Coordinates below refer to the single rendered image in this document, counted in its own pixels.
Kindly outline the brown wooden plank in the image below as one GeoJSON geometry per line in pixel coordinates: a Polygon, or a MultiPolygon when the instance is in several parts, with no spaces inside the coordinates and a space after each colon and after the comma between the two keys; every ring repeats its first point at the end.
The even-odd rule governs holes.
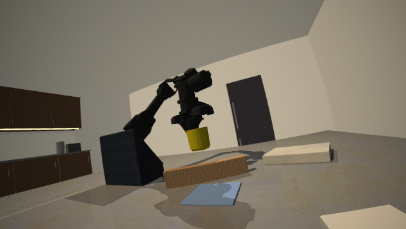
{"type": "Polygon", "coordinates": [[[166,189],[195,185],[248,173],[246,156],[235,156],[207,163],[163,171],[166,189]]]}

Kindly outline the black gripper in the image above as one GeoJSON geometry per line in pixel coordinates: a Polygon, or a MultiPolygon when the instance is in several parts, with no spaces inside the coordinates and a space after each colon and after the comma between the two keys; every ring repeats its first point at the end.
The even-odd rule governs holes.
{"type": "Polygon", "coordinates": [[[171,118],[171,124],[179,124],[185,133],[187,130],[199,128],[200,122],[204,119],[202,115],[214,114],[211,105],[196,106],[196,100],[198,100],[198,97],[195,97],[195,94],[184,94],[177,100],[181,111],[179,115],[171,118]]]}

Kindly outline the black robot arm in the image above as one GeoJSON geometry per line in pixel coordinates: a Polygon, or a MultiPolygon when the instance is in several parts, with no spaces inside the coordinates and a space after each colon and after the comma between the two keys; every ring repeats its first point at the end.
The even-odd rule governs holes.
{"type": "Polygon", "coordinates": [[[176,76],[174,78],[167,78],[158,86],[159,88],[156,90],[157,96],[149,104],[147,109],[139,114],[136,114],[123,129],[135,129],[139,136],[145,140],[156,122],[154,115],[157,113],[164,100],[175,95],[177,90],[178,96],[180,97],[184,94],[195,94],[195,92],[206,89],[211,85],[212,78],[209,70],[201,70],[200,72],[197,72],[195,68],[189,68],[184,75],[176,76]],[[167,82],[173,82],[175,84],[174,88],[176,88],[176,91],[174,91],[167,84],[167,82]]]}

